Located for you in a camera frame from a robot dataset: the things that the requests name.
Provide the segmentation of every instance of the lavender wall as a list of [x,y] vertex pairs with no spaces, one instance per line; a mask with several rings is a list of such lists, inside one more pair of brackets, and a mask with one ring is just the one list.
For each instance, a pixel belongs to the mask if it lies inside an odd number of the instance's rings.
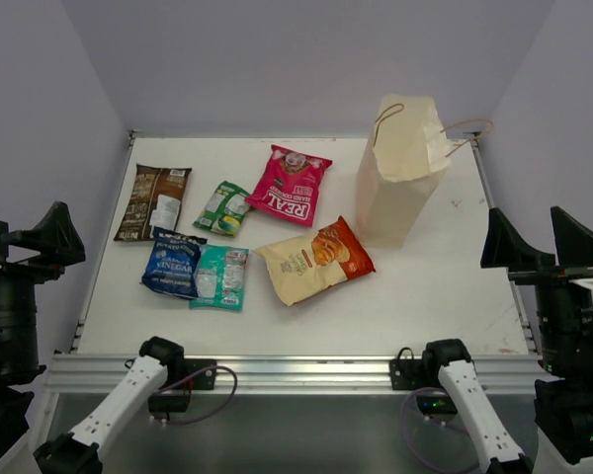
[[486,117],[553,0],[62,0],[124,122],[364,134],[382,95]]
[[121,182],[127,135],[57,0],[0,0],[0,219],[68,203],[88,262],[38,288],[40,355],[70,345]]
[[555,204],[593,229],[593,1],[555,4],[493,119],[488,180],[526,240],[553,250]]

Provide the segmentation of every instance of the brown snack bag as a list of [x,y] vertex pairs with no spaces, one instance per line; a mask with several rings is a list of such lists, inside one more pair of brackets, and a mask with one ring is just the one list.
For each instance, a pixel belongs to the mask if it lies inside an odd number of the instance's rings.
[[342,216],[318,232],[266,245],[255,253],[266,261],[275,291],[288,306],[376,271]]
[[176,230],[189,175],[191,168],[136,165],[134,186],[115,240],[151,240],[154,227]]

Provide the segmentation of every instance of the real chip bag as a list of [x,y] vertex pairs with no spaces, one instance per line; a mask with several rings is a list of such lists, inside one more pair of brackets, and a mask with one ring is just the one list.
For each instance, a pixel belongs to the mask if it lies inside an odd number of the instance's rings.
[[246,202],[284,220],[311,227],[318,187],[332,161],[278,145],[272,145],[272,150],[266,170]]
[[266,261],[275,291],[288,306],[376,271],[342,216],[318,232],[266,245],[255,253]]

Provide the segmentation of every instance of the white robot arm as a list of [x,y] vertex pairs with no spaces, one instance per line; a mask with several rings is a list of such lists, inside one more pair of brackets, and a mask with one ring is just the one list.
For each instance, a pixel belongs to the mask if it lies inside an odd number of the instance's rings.
[[181,346],[152,338],[140,348],[127,375],[86,419],[40,446],[34,453],[42,474],[100,474],[102,459],[140,406],[161,387],[168,375],[180,373]]
[[440,367],[438,379],[466,425],[481,472],[494,472],[489,470],[493,461],[500,465],[520,463],[523,450],[496,415],[476,379],[474,365],[464,359],[450,362]]

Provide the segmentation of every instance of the black cable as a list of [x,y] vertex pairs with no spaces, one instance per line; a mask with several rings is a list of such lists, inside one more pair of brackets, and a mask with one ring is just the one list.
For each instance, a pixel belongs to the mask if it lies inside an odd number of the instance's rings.
[[399,350],[399,353],[397,353],[397,369],[400,371],[400,373],[404,376],[404,378],[410,378],[408,377],[408,375],[406,374],[406,370],[405,367],[402,367],[401,363],[400,363],[400,359],[402,357],[402,354],[404,354],[404,351],[409,351],[411,353],[411,358],[415,359],[415,353],[413,352],[413,349],[411,349],[408,346],[403,347],[402,349]]

